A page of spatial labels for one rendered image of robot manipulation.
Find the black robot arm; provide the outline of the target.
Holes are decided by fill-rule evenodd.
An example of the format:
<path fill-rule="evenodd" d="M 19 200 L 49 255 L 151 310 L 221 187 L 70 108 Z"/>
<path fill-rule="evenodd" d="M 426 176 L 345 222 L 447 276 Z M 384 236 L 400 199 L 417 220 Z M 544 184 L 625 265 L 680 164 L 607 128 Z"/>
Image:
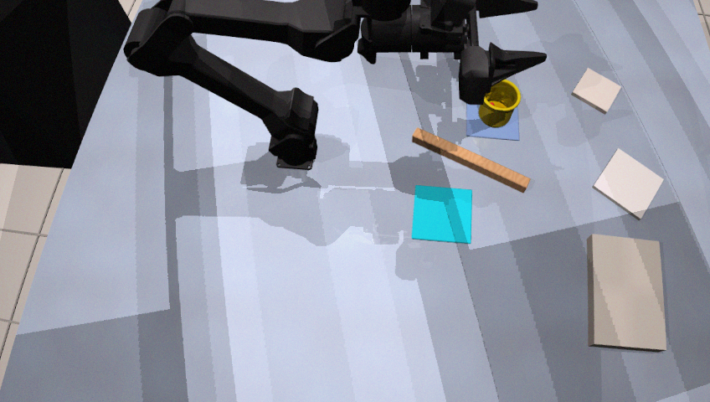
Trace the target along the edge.
<path fill-rule="evenodd" d="M 315 97 L 296 87 L 273 90 L 197 45 L 192 33 L 288 44 L 302 56 L 339 62 L 352 53 L 364 18 L 358 54 L 376 64 L 376 53 L 411 52 L 410 2 L 160 0 L 137 14 L 123 50 L 134 68 L 159 77 L 180 75 L 259 117 L 271 134 L 269 152 L 278 156 L 276 166 L 311 170 L 317 150 Z M 462 40 L 459 26 L 475 3 L 421 0 L 430 18 L 421 19 L 419 28 L 441 39 Z"/>

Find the wooden plank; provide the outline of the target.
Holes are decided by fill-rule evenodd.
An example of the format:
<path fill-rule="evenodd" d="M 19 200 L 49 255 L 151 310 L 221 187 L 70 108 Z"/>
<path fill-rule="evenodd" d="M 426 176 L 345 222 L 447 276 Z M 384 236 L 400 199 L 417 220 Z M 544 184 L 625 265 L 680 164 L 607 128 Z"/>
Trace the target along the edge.
<path fill-rule="evenodd" d="M 524 193 L 530 178 L 527 178 L 520 173 L 514 172 L 511 169 L 495 163 L 485 157 L 477 155 L 474 152 L 459 147 L 452 142 L 448 142 L 443 138 L 435 136 L 427 131 L 421 130 L 418 127 L 412 135 L 413 141 L 416 144 L 430 149 L 442 157 L 446 157 L 460 165 L 474 170 L 491 179 L 504 183 L 511 188 Z"/>

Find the yellow cup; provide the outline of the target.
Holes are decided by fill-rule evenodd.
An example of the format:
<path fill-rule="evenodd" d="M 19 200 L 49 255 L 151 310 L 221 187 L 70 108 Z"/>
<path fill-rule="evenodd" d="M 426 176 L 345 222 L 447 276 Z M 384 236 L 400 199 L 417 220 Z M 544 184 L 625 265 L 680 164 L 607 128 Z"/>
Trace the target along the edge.
<path fill-rule="evenodd" d="M 504 79 L 493 85 L 490 93 L 486 93 L 483 105 L 479 107 L 480 118 L 490 127 L 505 126 L 520 101 L 519 89 L 510 80 Z"/>

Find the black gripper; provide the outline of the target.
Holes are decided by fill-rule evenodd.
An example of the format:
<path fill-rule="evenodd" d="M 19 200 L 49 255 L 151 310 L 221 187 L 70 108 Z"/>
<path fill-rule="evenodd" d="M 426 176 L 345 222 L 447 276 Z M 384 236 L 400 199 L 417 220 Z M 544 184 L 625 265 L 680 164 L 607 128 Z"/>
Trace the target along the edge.
<path fill-rule="evenodd" d="M 467 105 L 483 105 L 491 87 L 512 75 L 545 62 L 546 53 L 513 51 L 498 48 L 490 42 L 489 50 L 479 46 L 476 11 L 480 18 L 538 9 L 535 0 L 476 0 L 462 24 L 462 40 L 441 39 L 419 28 L 421 19 L 429 19 L 429 9 L 412 5 L 412 52 L 420 53 L 420 59 L 429 59 L 429 53 L 453 53 L 460 59 L 459 99 Z M 468 36 L 468 38 L 467 38 Z"/>

